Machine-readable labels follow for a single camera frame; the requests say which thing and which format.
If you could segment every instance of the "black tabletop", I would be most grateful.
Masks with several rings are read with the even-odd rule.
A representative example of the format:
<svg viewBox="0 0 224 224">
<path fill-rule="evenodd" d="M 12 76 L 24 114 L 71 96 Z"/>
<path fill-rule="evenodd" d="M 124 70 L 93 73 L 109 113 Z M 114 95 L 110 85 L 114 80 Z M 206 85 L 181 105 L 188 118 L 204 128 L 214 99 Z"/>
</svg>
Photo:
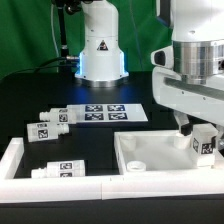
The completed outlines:
<svg viewBox="0 0 224 224">
<path fill-rule="evenodd" d="M 28 143 L 26 124 L 39 113 L 69 104 L 142 104 L 148 122 L 78 123 L 58 140 Z M 23 137 L 25 152 L 15 178 L 49 161 L 84 159 L 87 175 L 118 174 L 114 132 L 177 129 L 172 110 L 155 103 L 151 73 L 131 73 L 111 88 L 89 88 L 61 74 L 15 74 L 0 83 L 0 153 L 12 137 Z M 222 195 L 0 204 L 2 223 L 221 223 Z"/>
</svg>

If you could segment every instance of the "warning label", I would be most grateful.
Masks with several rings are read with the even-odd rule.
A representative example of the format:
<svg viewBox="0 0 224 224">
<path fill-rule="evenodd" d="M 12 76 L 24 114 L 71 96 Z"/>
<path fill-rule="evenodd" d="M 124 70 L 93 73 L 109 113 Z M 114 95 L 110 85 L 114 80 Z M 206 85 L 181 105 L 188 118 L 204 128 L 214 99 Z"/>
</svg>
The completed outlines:
<svg viewBox="0 0 224 224">
<path fill-rule="evenodd" d="M 108 51 L 108 47 L 104 40 L 100 43 L 99 47 L 97 48 L 98 51 Z"/>
</svg>

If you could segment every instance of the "blue light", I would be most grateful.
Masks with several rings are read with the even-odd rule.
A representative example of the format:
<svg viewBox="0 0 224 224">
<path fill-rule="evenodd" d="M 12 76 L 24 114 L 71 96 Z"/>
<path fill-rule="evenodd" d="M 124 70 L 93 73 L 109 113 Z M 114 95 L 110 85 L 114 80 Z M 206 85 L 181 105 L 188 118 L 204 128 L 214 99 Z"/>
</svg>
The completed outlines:
<svg viewBox="0 0 224 224">
<path fill-rule="evenodd" d="M 83 70 L 82 70 L 82 60 L 83 60 L 82 53 L 80 53 L 79 54 L 79 69 L 75 73 L 77 76 L 82 76 L 82 74 L 83 74 Z"/>
<path fill-rule="evenodd" d="M 122 73 L 123 73 L 123 75 L 126 75 L 127 74 L 127 71 L 125 70 L 125 61 L 124 61 L 124 52 L 122 52 L 121 53 L 121 61 L 122 61 L 122 64 L 121 64 L 121 66 L 122 66 Z"/>
</svg>

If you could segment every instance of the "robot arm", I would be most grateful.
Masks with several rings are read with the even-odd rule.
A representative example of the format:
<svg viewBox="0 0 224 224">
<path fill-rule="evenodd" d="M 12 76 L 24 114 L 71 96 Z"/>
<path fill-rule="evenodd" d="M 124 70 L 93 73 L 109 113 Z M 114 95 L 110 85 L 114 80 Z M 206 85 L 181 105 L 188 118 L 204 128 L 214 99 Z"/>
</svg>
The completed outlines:
<svg viewBox="0 0 224 224">
<path fill-rule="evenodd" d="M 163 1 L 157 6 L 163 7 Z M 154 97 L 159 104 L 224 126 L 223 1 L 164 2 L 170 3 L 165 6 L 173 20 L 172 45 L 151 55 L 157 66 Z"/>
<path fill-rule="evenodd" d="M 80 70 L 76 80 L 92 87 L 109 87 L 122 82 L 124 54 L 118 46 L 118 11 L 106 0 L 86 4 L 85 48 L 80 54 Z"/>
</svg>

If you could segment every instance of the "green backdrop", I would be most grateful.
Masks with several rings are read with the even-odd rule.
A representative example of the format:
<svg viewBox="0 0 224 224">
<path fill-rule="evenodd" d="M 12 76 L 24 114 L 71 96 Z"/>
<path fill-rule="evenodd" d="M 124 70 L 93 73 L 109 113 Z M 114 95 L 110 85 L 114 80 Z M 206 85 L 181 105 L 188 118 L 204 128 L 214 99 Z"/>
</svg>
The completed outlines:
<svg viewBox="0 0 224 224">
<path fill-rule="evenodd" d="M 170 44 L 171 31 L 156 20 L 156 0 L 110 0 L 119 11 L 119 46 L 125 52 L 128 71 L 141 71 L 134 16 L 144 71 L 151 71 L 152 51 Z M 16 70 L 33 68 L 55 58 L 51 33 L 50 0 L 1 0 L 0 78 Z M 83 13 L 65 15 L 70 54 L 84 47 Z M 56 39 L 60 43 L 57 11 L 54 10 Z"/>
</svg>

